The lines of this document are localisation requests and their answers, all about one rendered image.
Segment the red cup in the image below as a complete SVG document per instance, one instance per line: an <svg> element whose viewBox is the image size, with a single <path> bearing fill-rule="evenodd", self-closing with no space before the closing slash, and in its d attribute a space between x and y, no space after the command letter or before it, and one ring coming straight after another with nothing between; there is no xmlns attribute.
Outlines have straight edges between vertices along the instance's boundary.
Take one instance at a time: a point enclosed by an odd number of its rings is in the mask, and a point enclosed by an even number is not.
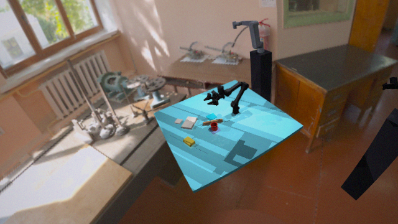
<svg viewBox="0 0 398 224"><path fill-rule="evenodd" d="M217 131L217 130L218 130L218 123L213 122L213 123L210 124L210 126L211 126L211 129L212 129L213 131Z"/></svg>

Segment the yellow block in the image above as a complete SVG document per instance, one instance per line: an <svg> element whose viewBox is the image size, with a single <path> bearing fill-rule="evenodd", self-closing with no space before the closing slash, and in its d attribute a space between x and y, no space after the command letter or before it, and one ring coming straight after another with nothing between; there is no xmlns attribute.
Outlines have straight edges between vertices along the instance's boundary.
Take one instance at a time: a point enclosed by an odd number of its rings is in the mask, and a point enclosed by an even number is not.
<svg viewBox="0 0 398 224"><path fill-rule="evenodd" d="M194 140L192 140L191 138L189 138L189 137L186 137L185 139L183 139L183 142L185 143L185 144L187 144L188 146L192 146L193 144L195 144L195 141Z"/></svg>

